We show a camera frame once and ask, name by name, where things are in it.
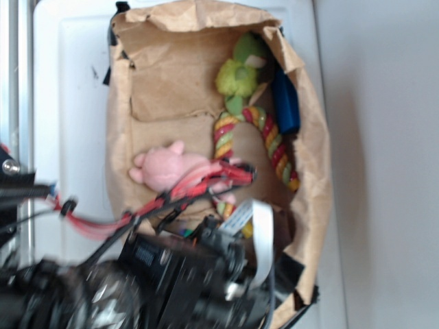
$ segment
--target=ribbon cable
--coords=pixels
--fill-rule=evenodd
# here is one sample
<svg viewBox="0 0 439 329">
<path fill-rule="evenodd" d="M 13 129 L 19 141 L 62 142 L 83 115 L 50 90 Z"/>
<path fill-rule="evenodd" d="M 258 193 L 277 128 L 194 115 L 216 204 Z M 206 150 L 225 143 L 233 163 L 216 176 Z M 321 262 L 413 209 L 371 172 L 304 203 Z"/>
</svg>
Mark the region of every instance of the ribbon cable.
<svg viewBox="0 0 439 329">
<path fill-rule="evenodd" d="M 269 204 L 255 199 L 247 199 L 235 210 L 219 229 L 231 236 L 238 233 L 253 218 L 253 244 L 257 260 L 257 270 L 250 289 L 259 287 L 273 265 L 273 210 Z"/>
</svg>

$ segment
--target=toy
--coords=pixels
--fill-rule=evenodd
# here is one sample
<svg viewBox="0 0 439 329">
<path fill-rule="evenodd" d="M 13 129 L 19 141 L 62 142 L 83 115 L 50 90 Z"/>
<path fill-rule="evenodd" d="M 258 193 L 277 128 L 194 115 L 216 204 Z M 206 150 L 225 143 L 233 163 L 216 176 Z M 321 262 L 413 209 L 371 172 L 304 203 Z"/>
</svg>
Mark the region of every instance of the toy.
<svg viewBox="0 0 439 329">
<path fill-rule="evenodd" d="M 218 164 L 206 157 L 184 151 L 183 141 L 175 141 L 169 147 L 152 148 L 134 158 L 136 167 L 131 168 L 128 174 L 135 182 L 146 184 L 153 191 L 162 193 L 171 190 L 188 172 L 191 172 L 191 177 L 200 177 L 201 181 L 206 174 L 217 170 Z M 218 183 L 213 187 L 213 192 L 224 190 L 224 187 Z M 235 202 L 235 196 L 227 193 L 216 199 L 215 205 L 220 209 L 219 214 L 224 210 L 231 213 Z"/>
<path fill-rule="evenodd" d="M 137 183 L 144 183 L 157 193 L 170 190 L 183 175 L 196 165 L 209 165 L 204 156 L 185 153 L 185 143 L 175 141 L 169 147 L 155 147 L 134 158 L 135 168 L 128 172 Z"/>
<path fill-rule="evenodd" d="M 227 60 L 219 70 L 215 83 L 218 91 L 225 96 L 227 111 L 221 113 L 215 123 L 215 158 L 230 158 L 233 155 L 233 128 L 237 123 L 252 123 L 262 134 L 278 179 L 289 190 L 296 192 L 300 183 L 286 154 L 286 146 L 282 144 L 277 124 L 263 108 L 246 106 L 246 97 L 251 96 L 258 86 L 257 69 L 266 63 L 261 56 L 267 53 L 268 49 L 262 40 L 246 33 L 235 46 L 233 60 Z"/>
</svg>

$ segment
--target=white surface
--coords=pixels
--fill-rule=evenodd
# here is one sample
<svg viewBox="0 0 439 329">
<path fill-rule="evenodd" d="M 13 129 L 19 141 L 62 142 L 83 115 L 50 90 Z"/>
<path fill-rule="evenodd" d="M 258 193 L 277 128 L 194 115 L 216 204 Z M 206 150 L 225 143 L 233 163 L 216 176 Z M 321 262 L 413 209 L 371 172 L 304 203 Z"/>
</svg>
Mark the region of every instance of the white surface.
<svg viewBox="0 0 439 329">
<path fill-rule="evenodd" d="M 162 1 L 130 1 L 134 7 Z M 322 82 L 311 1 L 240 1 L 284 21 L 285 36 L 307 63 L 322 101 Z M 78 212 L 111 218 L 104 183 L 105 111 L 108 89 L 107 29 L 115 12 L 108 0 L 42 0 L 34 16 L 35 165 L 38 180 L 57 180 Z M 36 221 L 36 256 L 77 261 L 99 243 L 56 217 Z M 116 255 L 120 245 L 112 250 Z M 343 329 L 345 325 L 337 228 L 332 220 L 320 266 L 321 300 L 296 328 Z"/>
<path fill-rule="evenodd" d="M 439 326 L 439 3 L 316 0 L 350 329 Z"/>
</svg>

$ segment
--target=metal frame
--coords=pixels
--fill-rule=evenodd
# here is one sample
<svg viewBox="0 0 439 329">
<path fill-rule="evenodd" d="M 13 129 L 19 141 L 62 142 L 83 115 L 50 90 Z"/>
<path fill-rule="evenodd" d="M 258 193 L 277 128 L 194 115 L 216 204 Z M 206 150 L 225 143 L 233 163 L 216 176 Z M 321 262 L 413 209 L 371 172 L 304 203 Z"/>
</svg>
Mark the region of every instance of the metal frame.
<svg viewBox="0 0 439 329">
<path fill-rule="evenodd" d="M 0 141 L 23 171 L 33 169 L 33 50 L 32 16 L 36 0 L 0 0 Z M 20 217 L 32 213 L 27 202 Z M 0 251 L 0 264 L 19 248 L 21 265 L 34 260 L 32 222 L 21 226 L 20 233 Z"/>
</svg>

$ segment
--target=brown paper bag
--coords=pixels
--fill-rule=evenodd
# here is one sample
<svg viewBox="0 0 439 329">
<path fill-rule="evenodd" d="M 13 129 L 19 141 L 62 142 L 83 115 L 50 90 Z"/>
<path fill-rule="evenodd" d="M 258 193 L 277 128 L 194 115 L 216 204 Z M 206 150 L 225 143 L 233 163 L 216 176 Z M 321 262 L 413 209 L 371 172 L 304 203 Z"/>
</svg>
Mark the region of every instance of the brown paper bag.
<svg viewBox="0 0 439 329">
<path fill-rule="evenodd" d="M 280 24 L 266 11 L 210 0 L 184 0 L 116 15 L 106 177 L 112 209 L 119 216 L 155 197 L 128 176 L 140 151 L 182 139 L 186 151 L 211 158 L 213 124 L 224 110 L 215 76 L 244 32 L 262 35 L 298 92 L 301 129 L 289 145 L 301 186 L 292 195 L 277 180 L 259 132 L 242 123 L 234 132 L 235 154 L 259 174 L 237 199 L 262 199 L 288 214 L 292 235 L 284 252 L 305 266 L 296 291 L 309 304 L 331 207 L 329 134 L 304 63 L 283 38 Z M 258 102 L 272 112 L 270 97 L 267 90 Z M 188 209 L 185 216 L 196 221 L 212 211 L 206 202 Z M 290 296 L 277 308 L 272 328 L 288 321 L 294 309 Z"/>
</svg>

